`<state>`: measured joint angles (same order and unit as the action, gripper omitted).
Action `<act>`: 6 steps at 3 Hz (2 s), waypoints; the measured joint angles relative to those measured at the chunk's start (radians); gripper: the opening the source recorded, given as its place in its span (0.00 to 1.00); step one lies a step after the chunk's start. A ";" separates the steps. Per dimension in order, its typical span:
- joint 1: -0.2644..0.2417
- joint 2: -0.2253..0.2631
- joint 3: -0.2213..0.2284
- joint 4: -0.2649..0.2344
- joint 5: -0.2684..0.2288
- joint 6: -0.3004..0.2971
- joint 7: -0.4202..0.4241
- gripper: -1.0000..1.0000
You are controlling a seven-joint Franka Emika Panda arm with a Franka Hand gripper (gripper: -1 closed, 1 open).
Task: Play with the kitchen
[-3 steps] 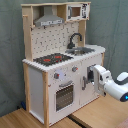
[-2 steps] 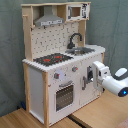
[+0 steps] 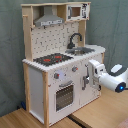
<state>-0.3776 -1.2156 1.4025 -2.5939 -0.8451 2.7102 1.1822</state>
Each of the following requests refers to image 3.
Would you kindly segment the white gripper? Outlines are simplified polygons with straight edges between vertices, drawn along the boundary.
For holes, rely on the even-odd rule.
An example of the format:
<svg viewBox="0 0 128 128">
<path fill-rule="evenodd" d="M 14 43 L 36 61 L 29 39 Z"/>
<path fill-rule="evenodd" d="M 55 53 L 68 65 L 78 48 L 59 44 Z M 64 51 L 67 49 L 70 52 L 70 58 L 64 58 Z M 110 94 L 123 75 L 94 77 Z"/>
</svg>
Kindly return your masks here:
<svg viewBox="0 0 128 128">
<path fill-rule="evenodd" d="M 106 72 L 105 65 L 96 60 L 88 62 L 89 85 L 93 88 L 99 87 L 99 77 Z"/>
</svg>

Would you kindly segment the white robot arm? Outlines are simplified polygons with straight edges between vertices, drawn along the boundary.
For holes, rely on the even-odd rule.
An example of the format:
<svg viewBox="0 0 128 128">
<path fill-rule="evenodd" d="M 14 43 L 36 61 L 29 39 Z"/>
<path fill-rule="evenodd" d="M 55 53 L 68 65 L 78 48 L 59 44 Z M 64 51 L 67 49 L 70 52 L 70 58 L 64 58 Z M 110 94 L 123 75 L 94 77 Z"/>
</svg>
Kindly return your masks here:
<svg viewBox="0 0 128 128">
<path fill-rule="evenodd" d="M 89 84 L 97 89 L 100 85 L 120 93 L 128 90 L 128 68 L 120 64 L 115 65 L 110 72 L 105 65 L 96 60 L 88 62 Z"/>
</svg>

